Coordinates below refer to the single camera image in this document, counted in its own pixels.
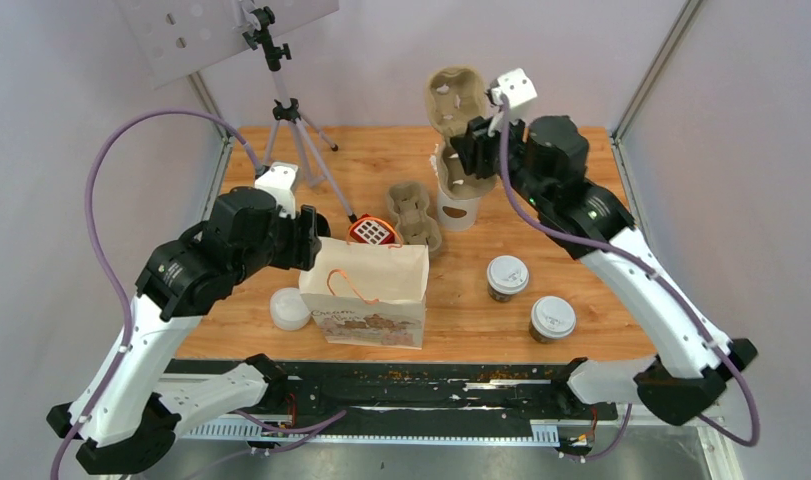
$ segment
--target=white lid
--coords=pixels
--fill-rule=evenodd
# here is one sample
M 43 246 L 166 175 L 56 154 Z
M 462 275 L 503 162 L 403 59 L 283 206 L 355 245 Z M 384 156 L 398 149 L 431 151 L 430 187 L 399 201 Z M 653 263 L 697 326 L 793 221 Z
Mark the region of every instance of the white lid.
M 270 315 L 282 330 L 299 330 L 311 318 L 298 288 L 282 288 L 270 297 Z
M 576 312 L 563 298 L 542 297 L 532 306 L 532 325 L 548 338 L 564 338 L 576 328 Z
M 487 266 L 487 281 L 497 292 L 514 295 L 529 284 L 529 269 L 519 258 L 502 255 Z

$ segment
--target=wooden table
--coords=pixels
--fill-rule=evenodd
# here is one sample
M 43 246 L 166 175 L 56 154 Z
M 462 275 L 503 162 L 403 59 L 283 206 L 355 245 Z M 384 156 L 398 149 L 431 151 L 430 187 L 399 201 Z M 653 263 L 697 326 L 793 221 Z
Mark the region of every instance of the wooden table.
M 581 131 L 591 144 L 588 176 L 625 203 L 606 131 Z M 384 194 L 390 185 L 405 180 L 423 182 L 434 202 L 437 179 L 429 156 L 440 137 L 433 129 L 340 127 L 326 132 L 340 150 L 331 152 L 318 143 L 320 151 L 359 216 L 388 218 Z M 242 133 L 263 156 L 269 129 L 245 128 Z M 278 133 L 274 156 L 299 163 L 287 128 Z M 252 179 L 243 149 L 235 148 L 223 191 L 251 185 Z M 326 216 L 335 238 L 345 237 L 349 222 L 327 182 L 313 191 L 303 184 L 296 197 L 298 203 L 313 205 Z M 432 215 L 435 208 L 432 203 Z M 475 226 L 466 232 L 442 231 L 442 235 L 444 250 L 432 260 L 429 273 L 422 350 L 329 344 L 313 320 L 299 331 L 279 330 L 269 315 L 270 295 L 279 288 L 295 287 L 299 272 L 267 268 L 219 302 L 177 356 L 245 358 L 263 352 L 284 360 L 564 363 L 579 356 L 604 361 L 654 353 L 617 297 L 564 250 L 524 224 L 508 205 L 501 185 L 482 199 Z M 486 291 L 487 264 L 502 254 L 522 259 L 532 275 L 527 289 L 509 303 L 494 301 Z M 566 299 L 578 319 L 572 335 L 549 345 L 536 343 L 527 330 L 532 305 L 544 295 Z

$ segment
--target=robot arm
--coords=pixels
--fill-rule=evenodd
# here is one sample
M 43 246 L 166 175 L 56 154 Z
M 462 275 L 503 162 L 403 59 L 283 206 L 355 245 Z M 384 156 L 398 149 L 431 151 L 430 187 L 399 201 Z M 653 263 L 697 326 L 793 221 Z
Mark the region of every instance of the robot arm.
M 210 218 L 159 246 L 131 300 L 134 334 L 117 373 L 79 431 L 76 458 L 89 474 L 140 473 L 175 439 L 219 415 L 262 404 L 277 407 L 287 375 L 264 355 L 192 389 L 154 391 L 175 351 L 214 303 L 265 266 L 309 270 L 329 234 L 313 207 L 295 211 L 297 169 L 274 163 L 255 182 L 220 195 Z M 122 333 L 114 345 L 121 343 Z M 114 347 L 87 390 L 53 407 L 47 421 L 63 437 L 117 353 Z
M 511 115 L 511 186 L 534 207 L 538 221 L 552 230 L 628 251 L 675 285 L 650 252 L 628 210 L 613 193 L 585 178 L 588 142 L 569 117 L 540 117 L 528 126 L 526 135 L 526 125 L 519 118 L 536 97 L 531 81 L 517 69 L 500 76 L 492 87 L 488 92 L 491 101 L 506 99 L 505 114 Z M 496 116 L 476 117 L 464 135 L 451 139 L 466 174 L 486 178 L 500 171 L 500 136 L 495 134 L 499 125 Z M 711 406 L 732 377 L 712 346 L 719 347 L 739 370 L 756 356 L 749 340 L 731 340 L 688 302 L 713 338 L 709 345 L 656 279 L 626 259 L 550 238 L 617 294 L 658 351 L 655 358 L 639 361 L 573 362 L 567 385 L 583 403 L 640 400 L 665 422 L 682 425 Z

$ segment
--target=paper bag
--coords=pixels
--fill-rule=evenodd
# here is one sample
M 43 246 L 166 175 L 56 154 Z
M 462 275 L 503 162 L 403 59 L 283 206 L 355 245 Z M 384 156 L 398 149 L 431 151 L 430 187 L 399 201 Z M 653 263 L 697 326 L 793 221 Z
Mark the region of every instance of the paper bag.
M 425 245 L 321 238 L 299 292 L 330 343 L 422 348 L 429 254 Z

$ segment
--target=orange bag handle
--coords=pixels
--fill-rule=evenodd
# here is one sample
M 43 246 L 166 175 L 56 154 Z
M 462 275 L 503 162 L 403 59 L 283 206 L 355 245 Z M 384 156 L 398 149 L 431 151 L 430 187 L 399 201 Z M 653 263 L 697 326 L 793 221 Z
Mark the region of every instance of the orange bag handle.
M 361 295 L 361 292 L 359 292 L 358 289 L 355 288 L 355 285 L 352 283 L 352 280 L 349 280 L 349 275 L 346 275 L 346 272 L 344 272 L 343 270 L 341 270 L 339 268 L 335 268 L 334 270 L 328 272 L 328 279 L 326 280 L 326 286 L 328 287 L 328 291 L 331 292 L 332 295 L 334 295 L 335 297 L 337 296 L 337 294 L 334 293 L 334 290 L 331 288 L 331 276 L 334 275 L 335 273 L 339 273 L 340 276 L 343 277 L 346 280 L 346 283 L 349 284 L 349 288 L 351 288 L 352 291 L 355 292 L 355 295 L 358 295 L 358 298 L 363 300 L 364 303 L 366 303 L 367 305 L 373 305 L 373 304 L 378 303 L 378 301 L 379 301 L 378 298 L 373 299 L 373 300 L 367 300 L 366 298 L 364 298 L 364 296 Z
M 382 219 L 380 219 L 378 217 L 364 217 L 364 218 L 359 218 L 357 222 L 353 223 L 352 226 L 349 227 L 349 231 L 346 232 L 346 244 L 347 245 L 349 245 L 349 240 L 352 239 L 352 232 L 355 231 L 355 228 L 357 228 L 358 225 L 364 223 L 367 220 L 375 220 L 375 221 L 379 222 L 380 224 L 384 225 L 385 227 L 388 228 L 388 230 L 393 232 L 393 235 L 396 237 L 397 240 L 399 240 L 399 245 L 395 245 L 395 244 L 394 245 L 388 245 L 387 248 L 402 248 L 402 245 L 405 244 L 405 240 L 402 238 L 402 235 L 399 235 L 399 232 L 397 232 L 395 228 L 391 227 L 389 223 L 385 222 L 384 220 L 382 220 Z

